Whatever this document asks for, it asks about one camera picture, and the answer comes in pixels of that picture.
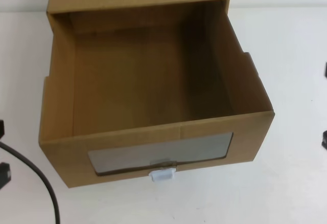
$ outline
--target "black object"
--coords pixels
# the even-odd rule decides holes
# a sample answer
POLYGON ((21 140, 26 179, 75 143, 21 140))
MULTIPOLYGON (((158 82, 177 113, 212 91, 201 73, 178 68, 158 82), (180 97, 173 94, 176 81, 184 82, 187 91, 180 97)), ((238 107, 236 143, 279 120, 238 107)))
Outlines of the black object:
POLYGON ((10 165, 0 163, 0 190, 11 180, 10 165))
POLYGON ((321 145, 327 150, 327 130, 322 134, 321 145))
MULTIPOLYGON (((0 139, 4 134, 5 134, 4 122, 2 120, 0 120, 0 139)), ((35 164, 33 164, 30 160, 28 160, 26 157, 24 157, 22 154, 20 154, 15 149, 11 148, 10 146, 7 146, 6 144, 4 144, 2 142, 0 142, 0 148, 9 152, 10 154, 15 156, 19 160, 21 160, 23 163, 25 163, 27 166, 29 166, 41 178, 41 180, 45 184, 45 187, 49 191, 49 194, 50 194, 50 197, 51 197, 51 200, 53 203, 53 207, 55 210, 55 220, 56 220, 55 223, 60 224, 59 206, 58 206, 57 198, 56 198, 55 192, 54 192, 49 180, 47 179, 47 177, 45 177, 45 175, 42 173, 42 171, 38 167, 36 167, 35 164)))

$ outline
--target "black cable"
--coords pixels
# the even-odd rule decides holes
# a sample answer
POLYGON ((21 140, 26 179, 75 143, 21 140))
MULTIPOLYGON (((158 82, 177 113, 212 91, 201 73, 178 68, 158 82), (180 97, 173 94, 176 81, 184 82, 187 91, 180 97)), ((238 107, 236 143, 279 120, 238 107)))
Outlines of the black cable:
POLYGON ((30 160, 28 160, 26 157, 24 157, 22 154, 20 154, 15 149, 2 143, 1 141, 0 141, 0 148, 9 152, 10 154, 15 156, 19 160, 21 160, 23 163, 25 163, 27 166, 29 166, 41 178, 41 180, 45 184, 47 190, 49 191, 49 194, 50 194, 50 197, 51 197, 51 200, 53 203, 53 207, 55 209, 56 224, 60 224, 59 206, 58 206, 57 198, 56 198, 55 192, 54 192, 49 180, 47 179, 47 177, 45 177, 45 175, 42 173, 42 171, 38 167, 36 167, 36 165, 33 164, 30 160))

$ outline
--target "cardboard drawer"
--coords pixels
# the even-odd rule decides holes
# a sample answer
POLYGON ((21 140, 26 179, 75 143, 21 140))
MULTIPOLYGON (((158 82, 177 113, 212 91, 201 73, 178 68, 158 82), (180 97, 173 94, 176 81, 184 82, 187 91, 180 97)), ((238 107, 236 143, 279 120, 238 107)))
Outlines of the cardboard drawer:
POLYGON ((40 146, 69 187, 254 159, 274 112, 228 1, 50 0, 40 146))

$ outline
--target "open cardboard box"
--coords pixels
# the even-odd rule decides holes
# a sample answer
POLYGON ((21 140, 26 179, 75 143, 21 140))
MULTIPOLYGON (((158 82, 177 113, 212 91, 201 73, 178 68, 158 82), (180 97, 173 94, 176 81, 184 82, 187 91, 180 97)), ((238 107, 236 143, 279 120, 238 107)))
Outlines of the open cardboard box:
POLYGON ((40 146, 69 187, 252 161, 274 112, 229 0, 50 0, 40 146))

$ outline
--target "white table surface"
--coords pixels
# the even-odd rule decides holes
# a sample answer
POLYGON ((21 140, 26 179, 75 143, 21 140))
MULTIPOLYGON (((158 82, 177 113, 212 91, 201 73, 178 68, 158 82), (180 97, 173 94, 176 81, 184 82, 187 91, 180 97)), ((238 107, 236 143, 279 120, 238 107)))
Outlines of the white table surface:
MULTIPOLYGON (((68 189, 38 146, 52 33, 45 13, 0 13, 0 118, 4 143, 32 160, 57 194, 62 223, 326 223, 327 8, 230 9, 270 97, 275 119, 254 162, 68 189)), ((0 150, 12 181, 0 223, 54 223, 41 180, 0 150)))

